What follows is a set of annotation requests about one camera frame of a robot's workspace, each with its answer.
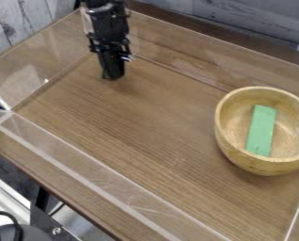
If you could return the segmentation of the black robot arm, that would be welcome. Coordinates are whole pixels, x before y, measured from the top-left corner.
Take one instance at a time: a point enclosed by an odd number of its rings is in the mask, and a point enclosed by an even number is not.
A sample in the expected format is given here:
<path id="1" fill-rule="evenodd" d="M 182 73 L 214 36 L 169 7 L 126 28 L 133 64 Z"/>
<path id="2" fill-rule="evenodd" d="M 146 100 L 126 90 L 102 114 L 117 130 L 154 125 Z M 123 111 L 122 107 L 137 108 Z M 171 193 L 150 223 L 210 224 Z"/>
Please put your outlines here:
<path id="1" fill-rule="evenodd" d="M 130 25 L 125 0 L 85 0 L 93 30 L 87 33 L 90 50 L 97 53 L 102 77 L 118 80 L 126 74 L 126 62 L 133 60 Z"/>

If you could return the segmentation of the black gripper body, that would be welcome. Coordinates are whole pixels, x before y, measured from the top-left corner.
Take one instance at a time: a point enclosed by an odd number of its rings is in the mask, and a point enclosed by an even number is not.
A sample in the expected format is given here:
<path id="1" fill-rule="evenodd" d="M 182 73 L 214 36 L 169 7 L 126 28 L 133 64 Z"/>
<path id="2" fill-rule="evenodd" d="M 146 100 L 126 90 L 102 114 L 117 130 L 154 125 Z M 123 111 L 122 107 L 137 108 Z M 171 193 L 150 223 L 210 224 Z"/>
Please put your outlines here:
<path id="1" fill-rule="evenodd" d="M 89 32 L 90 49 L 93 53 L 123 51 L 125 61 L 133 60 L 130 49 L 130 25 L 131 14 L 127 11 L 126 2 L 86 2 L 86 13 L 93 22 L 93 30 Z"/>

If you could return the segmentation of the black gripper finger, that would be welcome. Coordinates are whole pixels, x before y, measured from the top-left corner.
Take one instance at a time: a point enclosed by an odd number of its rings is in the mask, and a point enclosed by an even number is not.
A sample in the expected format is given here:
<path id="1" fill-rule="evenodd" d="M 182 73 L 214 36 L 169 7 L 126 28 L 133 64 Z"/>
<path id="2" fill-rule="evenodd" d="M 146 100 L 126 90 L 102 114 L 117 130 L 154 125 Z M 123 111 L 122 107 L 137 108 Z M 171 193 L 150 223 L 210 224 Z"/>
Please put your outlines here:
<path id="1" fill-rule="evenodd" d="M 113 53 L 113 70 L 111 75 L 114 79 L 121 78 L 125 75 L 125 58 L 126 54 L 123 51 L 115 51 Z"/>
<path id="2" fill-rule="evenodd" d="M 99 62 L 103 69 L 103 78 L 113 79 L 111 54 L 109 52 L 99 53 Z"/>

